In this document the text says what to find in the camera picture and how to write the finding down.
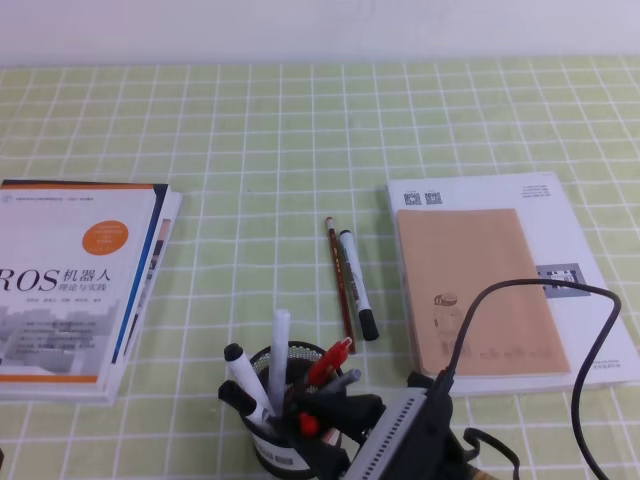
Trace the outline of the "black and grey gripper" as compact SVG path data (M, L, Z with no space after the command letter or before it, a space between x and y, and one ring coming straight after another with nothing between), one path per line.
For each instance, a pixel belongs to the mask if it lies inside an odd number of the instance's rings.
M476 479L471 453L450 428L452 385L453 375L444 370L428 387L404 389L387 409L374 394L295 395L294 411L352 440L365 440L373 429L352 464L344 449L304 436L289 421L276 419L272 426L318 479Z

